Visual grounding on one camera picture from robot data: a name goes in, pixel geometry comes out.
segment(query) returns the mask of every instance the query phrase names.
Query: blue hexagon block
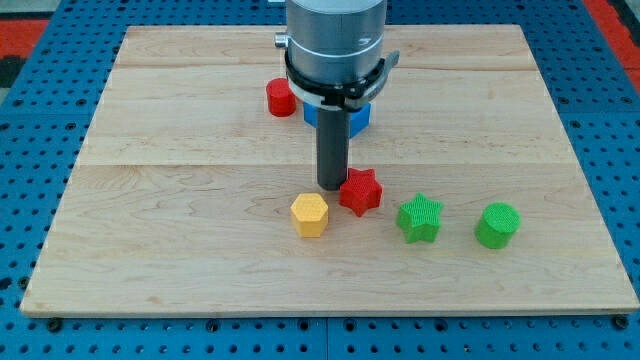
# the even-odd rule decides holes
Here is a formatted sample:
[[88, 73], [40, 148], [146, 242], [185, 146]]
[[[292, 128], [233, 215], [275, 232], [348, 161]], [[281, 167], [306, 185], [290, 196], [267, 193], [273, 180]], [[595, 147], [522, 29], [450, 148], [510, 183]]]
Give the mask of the blue hexagon block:
[[[364, 128], [369, 126], [369, 117], [371, 116], [371, 104], [365, 105], [360, 111], [351, 114], [351, 123], [349, 128], [349, 139], [353, 139]], [[304, 103], [304, 121], [316, 127], [318, 120], [316, 119], [316, 107]]]

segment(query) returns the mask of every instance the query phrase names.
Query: wood grain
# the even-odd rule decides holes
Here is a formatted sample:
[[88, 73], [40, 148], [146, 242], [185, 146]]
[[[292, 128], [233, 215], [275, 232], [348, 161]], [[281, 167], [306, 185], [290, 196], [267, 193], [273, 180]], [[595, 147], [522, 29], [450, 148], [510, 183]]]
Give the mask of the wood grain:
[[[130, 28], [22, 310], [35, 317], [624, 313], [639, 303], [517, 26], [388, 27], [402, 58], [352, 140], [382, 205], [302, 240], [314, 181], [301, 111], [266, 111], [271, 27]], [[395, 226], [416, 192], [445, 204], [434, 244]], [[482, 209], [523, 224], [482, 247]]]

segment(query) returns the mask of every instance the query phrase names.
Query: red star block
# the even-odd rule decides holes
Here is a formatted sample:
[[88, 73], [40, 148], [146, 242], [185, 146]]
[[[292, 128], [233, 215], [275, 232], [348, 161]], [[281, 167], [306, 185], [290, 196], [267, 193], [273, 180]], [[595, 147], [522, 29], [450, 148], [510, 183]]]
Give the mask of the red star block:
[[380, 206], [382, 186], [376, 181], [375, 169], [349, 169], [347, 181], [340, 186], [340, 205], [361, 217], [367, 210]]

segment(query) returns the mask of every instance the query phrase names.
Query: red cylinder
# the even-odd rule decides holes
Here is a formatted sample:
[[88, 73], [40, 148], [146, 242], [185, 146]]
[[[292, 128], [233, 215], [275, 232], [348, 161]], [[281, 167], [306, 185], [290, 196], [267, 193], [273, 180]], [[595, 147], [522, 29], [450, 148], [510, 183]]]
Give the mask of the red cylinder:
[[296, 97], [284, 78], [273, 79], [267, 84], [269, 112], [273, 116], [286, 117], [296, 112]]

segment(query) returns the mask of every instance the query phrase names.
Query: blue table surface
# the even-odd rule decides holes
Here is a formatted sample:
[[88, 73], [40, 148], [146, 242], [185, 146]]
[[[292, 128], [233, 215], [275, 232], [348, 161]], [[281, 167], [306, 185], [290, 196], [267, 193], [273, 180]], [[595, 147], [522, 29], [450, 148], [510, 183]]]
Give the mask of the blue table surface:
[[[640, 98], [576, 0], [390, 0], [389, 24], [520, 24], [636, 292]], [[23, 288], [128, 25], [275, 25], [266, 0], [63, 0], [0, 107], [0, 358], [639, 358], [630, 316], [29, 319]]]

